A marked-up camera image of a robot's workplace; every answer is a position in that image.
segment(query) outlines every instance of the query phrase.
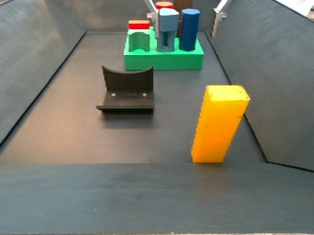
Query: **yellow rectangular block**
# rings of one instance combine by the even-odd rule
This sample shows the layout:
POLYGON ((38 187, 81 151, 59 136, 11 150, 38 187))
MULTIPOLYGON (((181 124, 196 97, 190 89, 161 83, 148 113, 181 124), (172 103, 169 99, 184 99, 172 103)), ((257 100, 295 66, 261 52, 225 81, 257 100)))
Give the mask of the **yellow rectangular block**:
POLYGON ((193 162, 224 162, 250 97, 241 85, 206 86, 193 162))

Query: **green pegboard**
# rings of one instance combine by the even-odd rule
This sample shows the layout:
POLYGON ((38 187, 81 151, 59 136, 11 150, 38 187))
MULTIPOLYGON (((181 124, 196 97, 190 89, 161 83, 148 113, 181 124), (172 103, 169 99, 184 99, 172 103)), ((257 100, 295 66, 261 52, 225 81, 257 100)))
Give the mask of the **green pegboard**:
POLYGON ((201 70, 204 50, 197 40, 196 50, 180 50, 180 39, 174 40, 174 51, 158 51, 156 31, 150 30, 150 51, 138 49, 129 51, 129 38, 125 47, 126 70, 146 70, 154 66, 156 70, 201 70))

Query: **black plastic bracket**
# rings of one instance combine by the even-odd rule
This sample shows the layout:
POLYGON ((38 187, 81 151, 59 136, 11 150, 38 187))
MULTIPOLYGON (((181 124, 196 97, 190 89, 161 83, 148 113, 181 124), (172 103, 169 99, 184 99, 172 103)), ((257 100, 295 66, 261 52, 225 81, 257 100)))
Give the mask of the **black plastic bracket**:
POLYGON ((106 111, 153 111, 154 67, 145 71, 126 73, 110 70, 105 66, 104 76, 108 87, 105 101, 97 108, 106 111))

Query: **blue cylinder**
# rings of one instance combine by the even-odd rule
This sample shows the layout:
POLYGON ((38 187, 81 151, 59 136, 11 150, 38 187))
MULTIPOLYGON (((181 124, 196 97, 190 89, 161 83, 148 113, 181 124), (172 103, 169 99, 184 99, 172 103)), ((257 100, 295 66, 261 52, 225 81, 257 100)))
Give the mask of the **blue cylinder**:
POLYGON ((180 49, 185 51, 196 50, 197 36, 200 30, 201 11, 185 9, 182 11, 182 33, 180 49))

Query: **gray wall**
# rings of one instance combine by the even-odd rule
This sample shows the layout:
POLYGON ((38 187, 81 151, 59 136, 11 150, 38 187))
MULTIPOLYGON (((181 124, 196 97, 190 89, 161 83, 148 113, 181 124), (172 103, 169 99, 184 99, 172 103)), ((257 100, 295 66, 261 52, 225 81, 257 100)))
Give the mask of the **gray wall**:
POLYGON ((212 39, 271 162, 314 170, 314 23, 273 0, 236 0, 212 39))
MULTIPOLYGON (((146 19, 149 9, 144 0, 55 0, 81 22, 87 31, 128 31, 130 19, 146 19)), ((194 7, 201 9, 200 31, 209 25, 212 8, 218 0, 194 0, 194 7)))
POLYGON ((85 29, 53 0, 0 5, 0 143, 50 82, 85 29))

